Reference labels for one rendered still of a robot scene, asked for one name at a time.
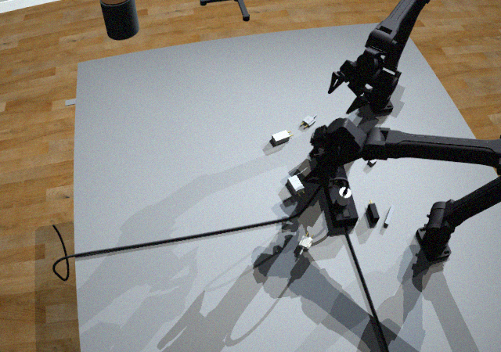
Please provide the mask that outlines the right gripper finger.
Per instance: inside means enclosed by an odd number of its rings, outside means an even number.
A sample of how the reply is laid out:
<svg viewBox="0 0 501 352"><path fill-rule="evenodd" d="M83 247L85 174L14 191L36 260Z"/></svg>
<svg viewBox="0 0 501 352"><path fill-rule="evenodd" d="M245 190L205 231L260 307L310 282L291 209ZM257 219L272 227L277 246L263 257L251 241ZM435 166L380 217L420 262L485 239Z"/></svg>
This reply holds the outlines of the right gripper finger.
<svg viewBox="0 0 501 352"><path fill-rule="evenodd" d="M337 83L335 84L335 82L337 81ZM339 75L337 72L333 72L332 73L332 78L331 78L331 83L330 83L330 88L329 88L329 91L328 91L328 94L331 94L337 87L339 87L341 84L343 83L343 81L339 78ZM335 84L335 85L334 85Z"/></svg>
<svg viewBox="0 0 501 352"><path fill-rule="evenodd" d="M350 107L348 108L346 114L349 114L351 112L353 112L354 110L358 109L358 108L361 108L363 106L366 106L368 105L369 102L362 102L359 100L358 97L355 98L355 100L353 101L353 103L350 105ZM354 108L354 109L353 109ZM353 109L353 110L352 110Z"/></svg>

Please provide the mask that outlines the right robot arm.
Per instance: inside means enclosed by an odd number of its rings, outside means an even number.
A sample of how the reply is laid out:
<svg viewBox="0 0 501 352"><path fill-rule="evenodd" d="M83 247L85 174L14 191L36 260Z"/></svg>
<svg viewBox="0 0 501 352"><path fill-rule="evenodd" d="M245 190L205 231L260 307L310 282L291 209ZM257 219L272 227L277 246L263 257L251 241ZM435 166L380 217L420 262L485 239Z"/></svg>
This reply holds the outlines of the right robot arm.
<svg viewBox="0 0 501 352"><path fill-rule="evenodd" d="M370 32L364 53L355 62L346 60L340 67L338 75L343 82L353 80L361 88L366 84L372 87L368 88L370 95L364 94L374 113L393 110L390 98L402 73L397 70L398 61L420 11L429 1L401 0L391 14ZM384 59L381 56L385 56Z"/></svg>

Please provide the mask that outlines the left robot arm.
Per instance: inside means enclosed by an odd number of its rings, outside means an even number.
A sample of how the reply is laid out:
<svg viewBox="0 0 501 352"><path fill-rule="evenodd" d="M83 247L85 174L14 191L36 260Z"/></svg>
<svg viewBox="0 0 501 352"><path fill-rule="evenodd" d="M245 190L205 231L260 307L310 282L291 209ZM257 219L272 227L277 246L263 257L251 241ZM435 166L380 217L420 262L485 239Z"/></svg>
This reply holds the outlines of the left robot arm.
<svg viewBox="0 0 501 352"><path fill-rule="evenodd" d="M486 165L497 168L497 174L501 175L501 135L498 139L482 140L416 135L379 127L364 133L350 119L337 118L328 127L316 128L310 143L326 150L324 160L331 167L344 162L343 157L348 162L360 158L365 161L418 158ZM434 261L449 257L452 252L448 239L455 228L500 202L501 176L457 201L450 199L434 203L427 214L428 223L416 231L427 259Z"/></svg>

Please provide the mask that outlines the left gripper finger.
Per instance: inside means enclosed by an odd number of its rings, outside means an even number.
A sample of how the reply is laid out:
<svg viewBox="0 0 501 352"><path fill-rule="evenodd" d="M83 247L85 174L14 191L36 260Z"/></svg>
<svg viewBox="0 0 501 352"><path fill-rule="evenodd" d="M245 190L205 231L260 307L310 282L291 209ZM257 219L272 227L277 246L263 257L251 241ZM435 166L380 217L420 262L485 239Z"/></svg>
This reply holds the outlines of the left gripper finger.
<svg viewBox="0 0 501 352"><path fill-rule="evenodd" d="M309 180L309 178L312 178L312 177L317 177L319 179ZM330 185L330 180L328 178L327 178L327 181L324 182L319 176L317 176L315 174L315 168L303 179L303 181L305 181L307 183L316 183L316 184L325 185L325 186Z"/></svg>
<svg viewBox="0 0 501 352"><path fill-rule="evenodd" d="M316 152L318 149L319 149L318 147L315 147L315 148L311 151L311 153L309 154L309 156L310 156L311 158L316 158L316 157L319 157L319 154L321 154L321 153L317 153L317 154L315 154L315 152Z"/></svg>

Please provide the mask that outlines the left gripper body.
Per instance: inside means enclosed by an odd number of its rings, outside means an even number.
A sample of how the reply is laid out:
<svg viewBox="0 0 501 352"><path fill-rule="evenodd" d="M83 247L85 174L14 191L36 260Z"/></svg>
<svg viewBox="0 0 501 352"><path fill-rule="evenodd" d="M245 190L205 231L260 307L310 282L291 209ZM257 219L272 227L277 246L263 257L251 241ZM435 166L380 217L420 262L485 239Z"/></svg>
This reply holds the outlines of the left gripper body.
<svg viewBox="0 0 501 352"><path fill-rule="evenodd" d="M315 168L315 174L317 176L319 176L324 182L327 180L327 175L324 174L322 172L322 170L324 171L328 171L330 173L330 177L332 179L334 178L337 178L338 176L338 171L339 171L339 167L346 164L346 163L350 163L348 162L348 160L344 158L344 162L342 163L339 163L337 165L334 165L334 166L330 166L325 160L324 160L324 155L325 153L322 153L322 154L319 154L319 158L318 158L318 162L317 162L317 165L316 165L316 168Z"/></svg>

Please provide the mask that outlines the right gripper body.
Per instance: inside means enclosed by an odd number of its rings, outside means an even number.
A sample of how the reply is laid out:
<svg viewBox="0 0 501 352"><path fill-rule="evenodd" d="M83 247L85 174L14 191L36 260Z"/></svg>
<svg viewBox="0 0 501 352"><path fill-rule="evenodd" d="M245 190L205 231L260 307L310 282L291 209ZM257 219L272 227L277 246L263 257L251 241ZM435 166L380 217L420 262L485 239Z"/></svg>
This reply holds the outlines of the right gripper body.
<svg viewBox="0 0 501 352"><path fill-rule="evenodd" d="M354 94L359 98L359 100L362 102L368 102L368 100L361 95L363 93L369 95L371 93L369 89L366 86L364 88L359 87L354 81L349 81L349 82L350 83L348 84L348 87L354 92Z"/></svg>

